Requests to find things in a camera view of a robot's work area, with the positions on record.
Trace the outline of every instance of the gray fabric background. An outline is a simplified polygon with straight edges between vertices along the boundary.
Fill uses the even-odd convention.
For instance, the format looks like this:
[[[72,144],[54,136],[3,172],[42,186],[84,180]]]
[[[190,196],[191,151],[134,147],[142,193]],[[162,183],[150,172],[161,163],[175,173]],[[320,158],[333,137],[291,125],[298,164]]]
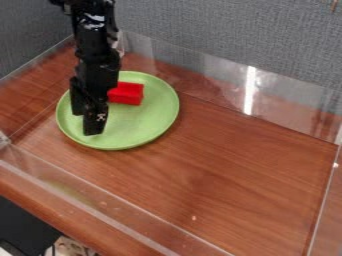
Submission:
[[[342,90],[342,12],[325,0],[118,0],[120,28]]]
[[[71,34],[48,0],[0,0],[0,78]]]

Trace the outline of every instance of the wooden surface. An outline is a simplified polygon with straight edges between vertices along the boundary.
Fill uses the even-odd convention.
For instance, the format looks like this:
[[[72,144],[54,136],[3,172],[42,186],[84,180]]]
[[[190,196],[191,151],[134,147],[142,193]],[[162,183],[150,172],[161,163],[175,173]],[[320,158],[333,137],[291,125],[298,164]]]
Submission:
[[[147,61],[128,56],[124,69],[135,70],[139,60],[142,65]],[[171,130],[134,150],[86,148],[66,138],[54,116],[74,63],[66,49],[0,87],[0,129],[14,134],[14,143],[235,255],[303,255],[337,147],[229,110],[223,98],[218,97],[222,104],[213,101],[215,88],[203,87],[209,94],[194,95],[205,78],[183,70],[177,80],[170,76],[175,67],[159,63],[162,71],[150,73],[175,86],[181,97],[181,116]],[[0,192],[103,255],[154,255],[144,246],[132,246],[131,239],[115,239],[122,237],[118,232],[108,240],[107,231],[86,213],[87,225],[60,217],[68,207],[63,202],[43,203],[38,188],[20,193],[16,179],[0,177]]]

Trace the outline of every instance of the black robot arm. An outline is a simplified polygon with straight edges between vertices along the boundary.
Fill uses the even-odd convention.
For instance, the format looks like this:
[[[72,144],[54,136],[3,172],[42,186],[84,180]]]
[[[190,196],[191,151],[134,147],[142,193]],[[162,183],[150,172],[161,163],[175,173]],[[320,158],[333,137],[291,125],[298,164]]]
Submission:
[[[107,92],[118,86],[120,56],[112,0],[50,0],[71,16],[79,64],[71,78],[71,108],[83,115],[84,135],[103,133],[108,119]]]

